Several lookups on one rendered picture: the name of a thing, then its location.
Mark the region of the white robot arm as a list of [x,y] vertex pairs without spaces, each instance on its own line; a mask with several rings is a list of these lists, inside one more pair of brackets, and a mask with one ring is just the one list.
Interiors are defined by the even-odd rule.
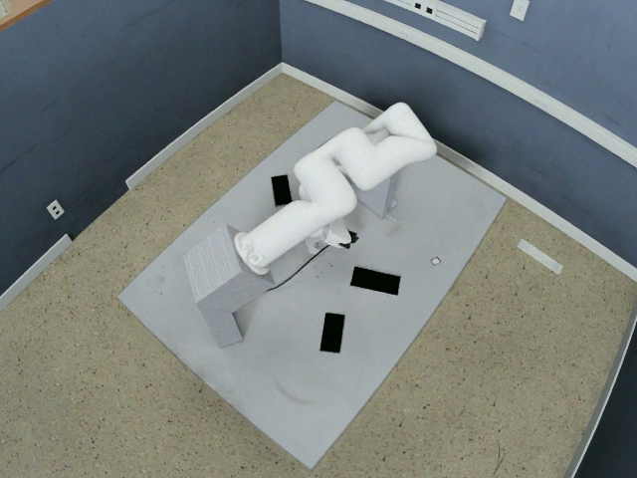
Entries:
[[301,200],[291,202],[250,233],[235,236],[236,249],[253,272],[266,274],[271,262],[304,240],[311,254],[320,251],[318,241],[326,240],[330,223],[356,206],[348,181],[370,190],[402,167],[437,153],[436,143],[404,103],[390,107],[363,131],[349,128],[303,157],[294,168]]

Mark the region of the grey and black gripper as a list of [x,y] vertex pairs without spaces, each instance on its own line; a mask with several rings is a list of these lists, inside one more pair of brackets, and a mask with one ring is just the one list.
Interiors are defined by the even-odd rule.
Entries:
[[357,233],[346,228],[344,221],[340,218],[330,223],[330,230],[325,237],[326,240],[323,242],[337,248],[343,246],[349,249],[350,243],[355,243],[359,239],[356,235]]

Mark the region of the black rectangular block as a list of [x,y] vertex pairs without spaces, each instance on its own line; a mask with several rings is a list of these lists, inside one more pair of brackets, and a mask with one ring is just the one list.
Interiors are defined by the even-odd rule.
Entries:
[[345,315],[325,313],[320,351],[340,354]]

